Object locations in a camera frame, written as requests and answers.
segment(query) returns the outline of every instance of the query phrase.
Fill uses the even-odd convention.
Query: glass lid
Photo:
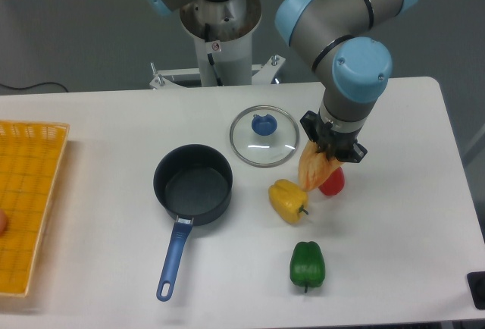
[[[230,126],[230,144],[244,162],[260,168],[289,160],[299,143],[298,124],[283,109],[256,105],[236,117]]]

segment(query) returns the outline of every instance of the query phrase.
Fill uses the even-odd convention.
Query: saucepan
[[[175,219],[157,289],[159,300],[168,301],[172,296],[192,226],[211,223],[226,211],[232,185],[229,162],[209,146],[181,146],[158,164],[153,178],[155,195]]]

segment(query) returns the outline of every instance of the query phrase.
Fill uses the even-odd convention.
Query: pepper stem
[[[305,210],[305,206],[300,206],[300,209],[298,209],[298,213],[304,212],[305,214],[308,215],[308,212]]]

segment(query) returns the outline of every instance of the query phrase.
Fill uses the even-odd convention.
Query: gray floor
[[[265,63],[277,53],[287,58],[285,82],[313,81],[274,29],[282,1],[261,0],[253,61]],[[430,76],[440,82],[462,152],[485,124],[484,5],[484,0],[421,0],[369,33],[391,51],[394,77]],[[192,41],[177,14],[162,19],[146,0],[0,0],[0,83],[51,80],[71,92],[146,89],[150,61],[158,69],[196,67]],[[29,92],[60,91],[46,86]],[[8,93],[0,89],[0,95]],[[485,232],[484,170],[481,152],[465,172]]]

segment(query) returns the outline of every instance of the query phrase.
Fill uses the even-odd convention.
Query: blue pan handle
[[[172,297],[183,247],[192,230],[192,223],[193,219],[189,220],[178,217],[175,221],[170,244],[168,245],[167,257],[165,257],[164,268],[161,270],[160,282],[158,283],[157,299],[160,301],[168,301]],[[169,285],[168,291],[164,290],[165,285]]]

